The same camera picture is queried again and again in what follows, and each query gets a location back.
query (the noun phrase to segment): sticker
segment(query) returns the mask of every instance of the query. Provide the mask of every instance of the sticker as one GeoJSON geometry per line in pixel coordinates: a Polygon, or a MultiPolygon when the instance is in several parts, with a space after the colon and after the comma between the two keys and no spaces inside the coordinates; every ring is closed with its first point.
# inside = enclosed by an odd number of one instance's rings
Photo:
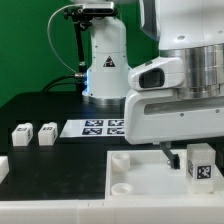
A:
{"type": "Polygon", "coordinates": [[[30,138],[31,138],[31,133],[30,133],[30,129],[28,130],[28,140],[30,140],[30,138]]]}
{"type": "Polygon", "coordinates": [[[68,120],[61,138],[124,136],[124,119],[68,120]]]}
{"type": "Polygon", "coordinates": [[[101,135],[102,131],[102,128],[84,128],[82,135],[101,135]]]}
{"type": "Polygon", "coordinates": [[[113,62],[113,60],[111,59],[111,57],[109,56],[106,60],[106,62],[104,63],[103,67],[115,67],[115,64],[113,62]]]}
{"type": "Polygon", "coordinates": [[[18,128],[17,131],[26,131],[27,128],[18,128]]]}
{"type": "Polygon", "coordinates": [[[43,131],[50,131],[50,130],[52,130],[52,127],[45,127],[45,128],[43,128],[43,131]]]}
{"type": "Polygon", "coordinates": [[[197,167],[197,179],[209,179],[212,175],[211,166],[198,166],[197,167]]]}
{"type": "Polygon", "coordinates": [[[124,126],[124,120],[109,120],[108,126],[124,126]]]}
{"type": "Polygon", "coordinates": [[[53,130],[53,140],[55,140],[56,139],[56,130],[54,129],[53,130]]]}
{"type": "Polygon", "coordinates": [[[124,128],[108,128],[108,135],[124,135],[124,128]]]}
{"type": "Polygon", "coordinates": [[[87,127],[103,126],[103,120],[88,120],[85,123],[87,127]]]}
{"type": "Polygon", "coordinates": [[[193,177],[194,165],[188,160],[188,173],[193,177]]]}

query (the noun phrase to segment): circular hole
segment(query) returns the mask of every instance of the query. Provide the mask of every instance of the circular hole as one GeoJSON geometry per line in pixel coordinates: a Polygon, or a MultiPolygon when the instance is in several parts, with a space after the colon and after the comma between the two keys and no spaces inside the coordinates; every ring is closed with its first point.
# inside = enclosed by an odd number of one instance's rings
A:
{"type": "Polygon", "coordinates": [[[185,36],[179,36],[177,37],[177,40],[184,40],[185,39],[185,36]]]}
{"type": "Polygon", "coordinates": [[[115,184],[111,188],[112,195],[129,195],[132,191],[133,187],[126,183],[115,184]]]}

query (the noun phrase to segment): white cube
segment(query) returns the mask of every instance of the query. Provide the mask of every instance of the white cube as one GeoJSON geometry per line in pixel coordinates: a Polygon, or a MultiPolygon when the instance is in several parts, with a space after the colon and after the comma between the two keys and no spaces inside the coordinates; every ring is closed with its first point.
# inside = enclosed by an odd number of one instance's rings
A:
{"type": "Polygon", "coordinates": [[[191,193],[214,192],[215,150],[208,144],[187,146],[187,176],[191,193]]]}
{"type": "Polygon", "coordinates": [[[7,156],[0,156],[0,183],[9,172],[9,162],[7,156]]]}
{"type": "Polygon", "coordinates": [[[39,145],[53,145],[57,136],[58,128],[56,123],[44,124],[38,132],[39,145]]]}
{"type": "Polygon", "coordinates": [[[20,124],[12,133],[13,146],[27,146],[33,137],[33,125],[20,124]]]}

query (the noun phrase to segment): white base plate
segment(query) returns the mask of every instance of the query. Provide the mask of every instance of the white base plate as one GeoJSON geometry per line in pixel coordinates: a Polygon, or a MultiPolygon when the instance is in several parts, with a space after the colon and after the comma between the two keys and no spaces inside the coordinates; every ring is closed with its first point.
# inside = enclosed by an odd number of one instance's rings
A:
{"type": "Polygon", "coordinates": [[[161,150],[108,152],[106,198],[141,198],[144,197],[220,197],[224,194],[224,178],[217,167],[214,170],[214,193],[192,194],[191,184],[187,178],[186,150],[172,150],[180,157],[180,170],[172,170],[168,165],[168,158],[161,150]],[[112,155],[126,153],[130,155],[130,169],[127,172],[115,172],[112,168],[112,155]],[[113,195],[111,188],[119,183],[132,186],[132,192],[124,195],[113,195]]]}

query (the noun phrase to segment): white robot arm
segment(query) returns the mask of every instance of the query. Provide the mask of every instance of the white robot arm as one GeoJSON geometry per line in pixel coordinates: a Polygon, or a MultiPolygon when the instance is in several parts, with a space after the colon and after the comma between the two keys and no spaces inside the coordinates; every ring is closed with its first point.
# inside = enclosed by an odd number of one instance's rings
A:
{"type": "Polygon", "coordinates": [[[71,0],[81,4],[77,11],[81,18],[90,13],[92,65],[87,70],[87,88],[83,100],[95,104],[122,104],[130,90],[127,62],[126,28],[122,21],[112,16],[93,15],[95,12],[114,10],[114,2],[131,3],[134,0],[71,0]]]}
{"type": "Polygon", "coordinates": [[[140,0],[140,6],[142,28],[159,40],[160,56],[129,74],[126,139],[223,136],[224,1],[140,0]]]}

